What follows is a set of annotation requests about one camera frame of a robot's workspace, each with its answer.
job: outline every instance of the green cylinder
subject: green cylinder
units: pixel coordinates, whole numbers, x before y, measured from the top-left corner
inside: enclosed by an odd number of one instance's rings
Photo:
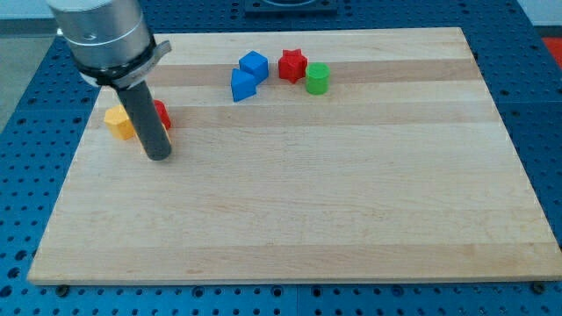
[[[323,62],[312,62],[306,67],[306,91],[321,95],[328,91],[330,68]]]

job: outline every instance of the wooden table surface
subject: wooden table surface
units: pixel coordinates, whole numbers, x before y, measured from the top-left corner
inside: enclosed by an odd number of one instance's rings
[[[103,89],[35,284],[552,280],[562,254],[458,28],[165,34],[148,78],[173,154],[115,140]],[[322,96],[282,49],[331,67]],[[230,72],[267,56],[257,96]]]

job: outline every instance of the blue pegboard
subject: blue pegboard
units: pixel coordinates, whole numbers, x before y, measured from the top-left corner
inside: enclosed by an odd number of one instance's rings
[[[515,0],[338,0],[246,18],[242,1],[145,0],[156,32],[460,26],[562,243],[561,74]],[[98,89],[56,39],[0,136],[0,315],[560,315],[562,283],[36,287],[25,276]]]

